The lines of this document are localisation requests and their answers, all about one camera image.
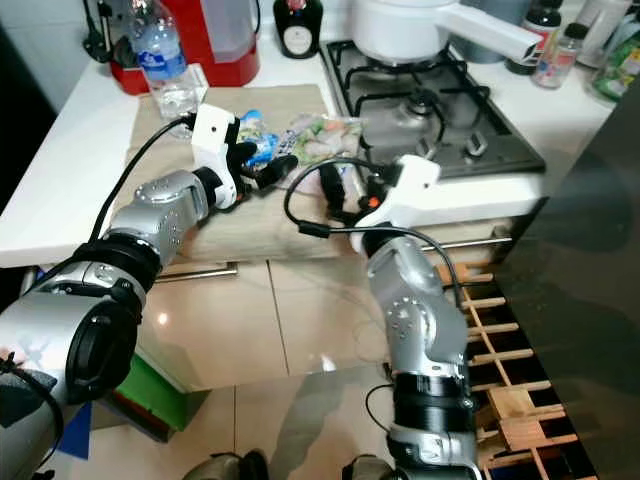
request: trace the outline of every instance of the dark bottle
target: dark bottle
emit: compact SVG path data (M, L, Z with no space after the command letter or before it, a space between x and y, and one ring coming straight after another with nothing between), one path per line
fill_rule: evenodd
M522 28L537 33L542 37L542 40L536 45L531 57L517 61L507 58L505 65L509 71L518 75L531 75L536 71L540 57L545 48L553 43L554 36L562 23L562 16L558 12L558 8L561 5L562 0L539 0L538 3L531 7L524 22L522 22Z
M316 54L320 46L322 10L320 0L275 1L273 16L285 56L309 58Z

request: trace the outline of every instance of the plastic water bottle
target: plastic water bottle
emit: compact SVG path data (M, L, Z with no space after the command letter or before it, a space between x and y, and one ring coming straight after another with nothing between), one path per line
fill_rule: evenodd
M160 115L173 120L196 111L196 92L171 12L158 0L131 0L129 14L131 44ZM178 136L187 132L172 130Z

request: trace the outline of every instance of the white pot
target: white pot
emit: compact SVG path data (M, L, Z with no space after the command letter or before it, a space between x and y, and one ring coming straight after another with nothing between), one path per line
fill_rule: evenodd
M456 0L356 0L353 40L365 55L397 65L430 60L453 32L509 58L525 58L541 37Z

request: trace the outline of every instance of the white countertop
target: white countertop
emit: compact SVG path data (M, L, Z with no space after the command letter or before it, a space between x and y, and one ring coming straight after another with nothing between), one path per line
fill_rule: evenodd
M283 57L275 41L259 43L261 69L248 85L316 83L328 111L332 94L319 55ZM511 124L545 158L545 174L508 174L442 182L424 224L523 215L555 189L611 109L583 90L574 69L563 87L547 91L502 64L470 64L492 89ZM103 65L90 63L0 216L0 267L55 263L85 241L124 167L138 99L124 94Z

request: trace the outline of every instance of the stainless steel cooktop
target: stainless steel cooktop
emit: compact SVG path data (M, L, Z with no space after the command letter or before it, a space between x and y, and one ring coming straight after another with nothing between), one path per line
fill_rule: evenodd
M364 120L362 156L373 163L414 153L438 162L443 178L545 169L490 89L450 52L398 66L366 57L352 41L323 43L321 53L340 113Z

